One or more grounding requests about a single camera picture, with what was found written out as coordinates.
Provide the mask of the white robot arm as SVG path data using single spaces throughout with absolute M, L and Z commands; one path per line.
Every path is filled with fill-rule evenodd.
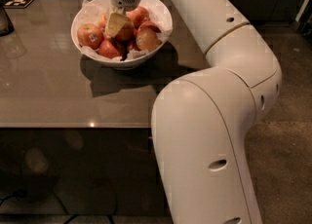
M 110 0 L 130 10 L 141 0 Z M 278 59 L 229 0 L 172 0 L 209 66 L 158 94 L 151 128 L 174 224 L 262 224 L 244 139 L 274 106 Z

